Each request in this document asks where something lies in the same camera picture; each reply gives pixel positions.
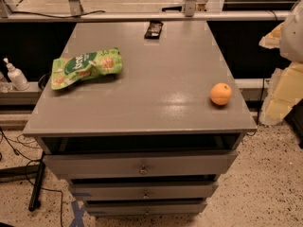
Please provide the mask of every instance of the drawer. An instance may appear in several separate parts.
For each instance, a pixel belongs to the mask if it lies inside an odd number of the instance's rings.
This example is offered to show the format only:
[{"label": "drawer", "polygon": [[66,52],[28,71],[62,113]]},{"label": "drawer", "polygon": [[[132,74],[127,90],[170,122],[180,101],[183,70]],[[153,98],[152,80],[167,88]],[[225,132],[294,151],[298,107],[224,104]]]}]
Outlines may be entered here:
[{"label": "drawer", "polygon": [[235,150],[46,155],[44,162],[58,178],[90,179],[222,174],[237,157]]},{"label": "drawer", "polygon": [[240,133],[194,133],[153,135],[112,135],[92,137],[43,137],[53,154],[92,154],[113,152],[158,152],[176,150],[232,149]]},{"label": "drawer", "polygon": [[164,214],[198,214],[206,208],[206,201],[163,201],[85,204],[92,216],[143,216]]},{"label": "drawer", "polygon": [[208,198],[217,188],[217,182],[146,182],[72,184],[69,190],[79,201],[117,201]]}]

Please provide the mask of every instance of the chip bag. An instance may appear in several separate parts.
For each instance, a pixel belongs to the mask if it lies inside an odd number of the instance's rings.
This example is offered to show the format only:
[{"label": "chip bag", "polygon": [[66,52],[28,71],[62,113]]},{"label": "chip bag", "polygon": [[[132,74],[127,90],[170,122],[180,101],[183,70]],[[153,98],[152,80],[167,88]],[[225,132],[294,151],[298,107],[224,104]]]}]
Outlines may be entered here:
[{"label": "chip bag", "polygon": [[58,58],[53,61],[51,89],[58,90],[79,80],[88,80],[122,70],[118,48],[85,53],[72,59]]}]

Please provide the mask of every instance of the speckled floor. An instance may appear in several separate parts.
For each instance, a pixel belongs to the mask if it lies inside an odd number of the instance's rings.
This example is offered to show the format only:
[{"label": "speckled floor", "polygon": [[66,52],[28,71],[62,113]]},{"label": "speckled floor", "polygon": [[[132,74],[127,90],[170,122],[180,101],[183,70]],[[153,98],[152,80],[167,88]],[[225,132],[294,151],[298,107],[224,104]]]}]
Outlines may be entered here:
[{"label": "speckled floor", "polygon": [[[21,130],[5,130],[17,140]],[[20,141],[31,139],[19,137]],[[11,142],[30,159],[38,159],[41,150],[36,143],[26,148]],[[274,127],[258,126],[254,136],[246,136],[238,147],[239,156],[219,179],[219,188],[199,215],[164,215],[126,218],[94,218],[86,212],[74,215],[75,199],[65,180],[58,180],[45,170],[44,188],[63,192],[62,226],[302,226],[303,224],[303,149],[298,146],[292,127],[283,122]],[[24,166],[27,159],[13,153],[3,139],[0,145],[0,168]],[[27,180],[0,183],[0,222],[13,226],[60,226],[61,194],[42,190],[41,207],[29,212],[32,186]]]}]

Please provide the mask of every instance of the orange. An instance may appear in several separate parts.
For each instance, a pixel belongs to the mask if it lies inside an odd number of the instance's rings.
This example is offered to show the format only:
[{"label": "orange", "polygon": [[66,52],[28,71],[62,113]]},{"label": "orange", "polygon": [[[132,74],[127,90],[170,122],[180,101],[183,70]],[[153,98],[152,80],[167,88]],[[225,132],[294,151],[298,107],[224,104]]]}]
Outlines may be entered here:
[{"label": "orange", "polygon": [[217,105],[227,104],[231,95],[232,90],[230,86],[223,82],[214,85],[210,91],[210,99]]}]

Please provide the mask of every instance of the soap bottle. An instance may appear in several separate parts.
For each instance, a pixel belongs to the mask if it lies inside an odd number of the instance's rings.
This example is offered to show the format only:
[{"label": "soap bottle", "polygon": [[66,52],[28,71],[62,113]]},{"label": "soap bottle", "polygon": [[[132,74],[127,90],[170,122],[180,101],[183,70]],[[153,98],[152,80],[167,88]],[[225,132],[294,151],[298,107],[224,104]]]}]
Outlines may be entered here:
[{"label": "soap bottle", "polygon": [[23,72],[9,63],[7,58],[4,58],[3,61],[7,64],[8,76],[15,88],[20,91],[27,89],[29,83]]}]

